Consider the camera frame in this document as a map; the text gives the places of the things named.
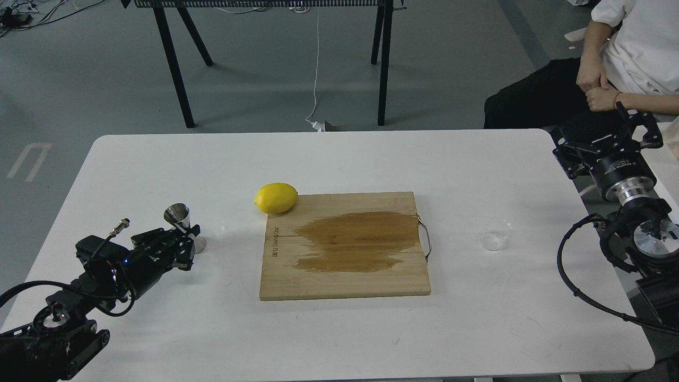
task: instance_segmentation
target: clear plastic cup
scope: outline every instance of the clear plastic cup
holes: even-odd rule
[[[512,235],[511,224],[503,218],[490,218],[479,235],[479,244],[487,251],[507,248]]]

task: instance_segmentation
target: lemon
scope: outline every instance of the lemon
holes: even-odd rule
[[[255,205],[264,213],[282,213],[295,205],[297,190],[287,183],[270,183],[257,191]]]

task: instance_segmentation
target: hand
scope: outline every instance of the hand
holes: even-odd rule
[[[590,89],[601,87],[604,90],[608,90],[608,78],[606,77],[606,69],[601,62],[596,60],[583,60],[580,61],[580,69],[578,70],[578,77],[575,83],[580,87],[583,92],[587,92]]]
[[[585,95],[591,111],[609,111],[615,109],[615,98],[620,94],[615,89],[592,88]]]

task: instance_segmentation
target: black pants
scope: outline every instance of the black pants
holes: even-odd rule
[[[485,100],[483,128],[545,128],[555,141],[592,142],[617,131],[617,111],[591,111],[585,93],[575,84],[579,58],[552,60],[528,77]]]

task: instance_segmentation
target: white t-shirt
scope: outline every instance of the white t-shirt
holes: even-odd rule
[[[679,95],[678,0],[602,0],[591,17],[612,27],[624,19],[600,52],[606,75],[618,90]]]

